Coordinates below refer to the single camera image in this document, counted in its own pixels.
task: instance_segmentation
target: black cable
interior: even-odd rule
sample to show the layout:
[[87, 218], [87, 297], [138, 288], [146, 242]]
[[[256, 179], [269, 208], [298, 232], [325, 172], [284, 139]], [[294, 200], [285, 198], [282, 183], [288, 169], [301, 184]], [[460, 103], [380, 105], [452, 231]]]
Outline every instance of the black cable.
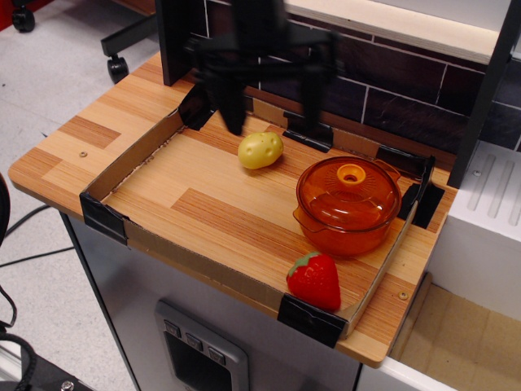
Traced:
[[2, 263], [0, 265], [0, 269], [2, 269], [3, 267], [6, 267], [6, 266], [15, 265], [17, 263], [21, 263], [21, 262], [24, 262], [24, 261], [29, 261], [31, 259], [47, 257], [48, 255], [54, 255], [54, 254], [58, 254], [58, 253], [64, 253], [66, 251], [70, 251], [70, 250], [73, 250], [73, 249], [74, 249], [74, 247], [66, 247], [66, 248], [61, 248], [60, 250], [50, 251], [48, 253], [42, 253], [42, 254], [37, 254], [37, 255], [31, 255], [30, 257], [20, 258], [20, 259], [17, 259], [16, 261], [9, 261], [9, 262], [6, 262], [6, 263]]
[[6, 236], [9, 236], [10, 234], [12, 234], [16, 229], [18, 229], [22, 224], [24, 224], [26, 221], [28, 221], [32, 216], [34, 216], [35, 214], [38, 214], [40, 213], [42, 210], [46, 210], [50, 208], [49, 205], [42, 205], [41, 207], [39, 208], [36, 208], [34, 209], [33, 211], [27, 213], [25, 216], [23, 216], [18, 222], [16, 222], [15, 224], [13, 224], [11, 227], [9, 227], [9, 229], [6, 231]]
[[9, 225], [9, 216], [11, 214], [11, 201], [9, 199], [9, 191], [7, 190], [6, 181], [0, 174], [0, 245], [5, 238], [7, 226]]
[[9, 304], [11, 304], [11, 308], [13, 309], [13, 316], [11, 317], [11, 321], [9, 323], [5, 323], [2, 320], [0, 320], [0, 327], [2, 328], [0, 330], [3, 330], [5, 332], [6, 328], [11, 328], [15, 325], [18, 310], [16, 309], [16, 304], [13, 301], [13, 299], [11, 299], [7, 292], [3, 290], [2, 285], [0, 285], [0, 293], [2, 294], [2, 296], [6, 298], [7, 301], [9, 301]]
[[30, 390], [31, 386], [29, 381], [31, 381], [31, 378], [34, 375], [37, 363], [37, 355], [34, 352], [33, 347], [26, 340], [23, 340], [19, 336], [13, 336], [12, 334], [0, 333], [0, 340], [9, 340], [14, 342], [17, 345], [20, 345], [20, 347], [27, 352], [27, 355], [29, 356], [29, 365], [27, 366], [27, 369], [25, 369], [25, 372], [22, 375], [20, 382], [16, 386], [15, 391]]

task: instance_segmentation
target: pot handle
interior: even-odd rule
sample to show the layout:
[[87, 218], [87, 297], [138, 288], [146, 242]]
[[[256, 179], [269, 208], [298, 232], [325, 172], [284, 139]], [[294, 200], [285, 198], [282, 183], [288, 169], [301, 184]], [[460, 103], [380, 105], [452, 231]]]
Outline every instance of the pot handle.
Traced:
[[381, 169], [384, 169], [389, 174], [389, 176], [392, 178], [392, 180], [395, 183], [398, 183], [398, 179], [400, 179], [401, 174], [398, 172], [397, 169], [395, 169], [394, 167], [392, 167], [390, 164], [386, 163], [383, 160], [377, 159], [377, 160], [374, 160], [373, 163], [375, 163]]
[[314, 234], [326, 229], [322, 224], [315, 222], [312, 218], [307, 216], [300, 206], [293, 211], [293, 217], [299, 222], [302, 228]]

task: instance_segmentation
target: lid knob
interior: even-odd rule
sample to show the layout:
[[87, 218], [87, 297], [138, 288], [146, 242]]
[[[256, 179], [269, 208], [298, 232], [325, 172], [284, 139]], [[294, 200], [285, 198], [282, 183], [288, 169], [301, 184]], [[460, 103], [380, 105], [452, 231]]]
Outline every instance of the lid knob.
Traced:
[[342, 165], [337, 171], [336, 176], [346, 186], [360, 185], [366, 180], [365, 170], [354, 164]]

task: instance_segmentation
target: chair caster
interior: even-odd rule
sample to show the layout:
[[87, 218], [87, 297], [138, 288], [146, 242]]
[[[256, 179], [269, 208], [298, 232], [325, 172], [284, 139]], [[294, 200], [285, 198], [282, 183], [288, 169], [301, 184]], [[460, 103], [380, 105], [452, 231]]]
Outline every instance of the chair caster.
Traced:
[[14, 10], [12, 15], [13, 26], [21, 33], [30, 33], [34, 30], [34, 14], [22, 6], [19, 10]]
[[119, 83], [129, 74], [129, 66], [125, 59], [117, 55], [113, 55], [112, 58], [107, 61], [107, 68], [108, 74], [111, 76], [114, 84]]

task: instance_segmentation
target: red strawberry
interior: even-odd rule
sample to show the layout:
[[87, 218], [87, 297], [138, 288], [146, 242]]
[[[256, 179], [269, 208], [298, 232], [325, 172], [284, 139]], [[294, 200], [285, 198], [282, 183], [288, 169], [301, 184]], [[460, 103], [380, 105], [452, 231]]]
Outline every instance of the red strawberry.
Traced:
[[329, 255], [310, 253], [298, 259], [286, 277], [291, 293], [321, 310], [340, 308], [339, 274]]

